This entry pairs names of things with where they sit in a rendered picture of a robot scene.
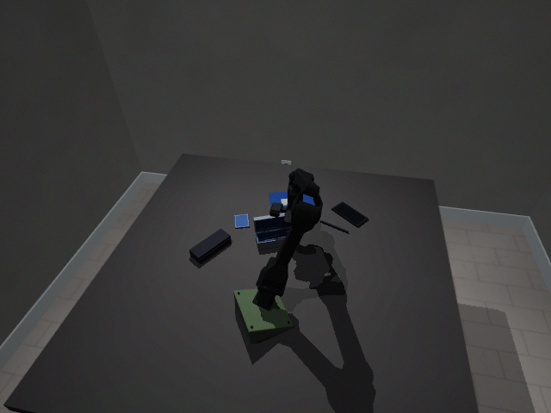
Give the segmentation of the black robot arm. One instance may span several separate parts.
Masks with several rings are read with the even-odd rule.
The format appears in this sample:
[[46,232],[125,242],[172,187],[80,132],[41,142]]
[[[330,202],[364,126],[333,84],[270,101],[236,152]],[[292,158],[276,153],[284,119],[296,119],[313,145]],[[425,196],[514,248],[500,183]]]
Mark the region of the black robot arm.
[[[271,257],[260,272],[257,280],[257,294],[252,303],[270,311],[275,296],[282,296],[288,280],[288,264],[304,233],[319,222],[323,202],[319,196],[320,187],[315,184],[313,174],[297,169],[289,174],[288,206],[284,218],[291,226],[276,257]],[[313,197],[315,205],[306,203],[303,194]],[[277,289],[278,288],[278,289]]]

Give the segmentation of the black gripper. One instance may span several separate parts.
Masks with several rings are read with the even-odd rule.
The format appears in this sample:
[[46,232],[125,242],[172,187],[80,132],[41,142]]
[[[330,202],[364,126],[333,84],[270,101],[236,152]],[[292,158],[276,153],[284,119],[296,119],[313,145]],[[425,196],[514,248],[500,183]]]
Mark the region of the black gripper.
[[[293,204],[292,202],[288,201],[287,206],[291,206],[291,208],[292,208],[292,204]],[[269,215],[271,217],[279,217],[280,213],[285,213],[286,214],[286,210],[287,210],[287,207],[283,207],[282,203],[274,202],[272,204],[272,207],[270,208]]]

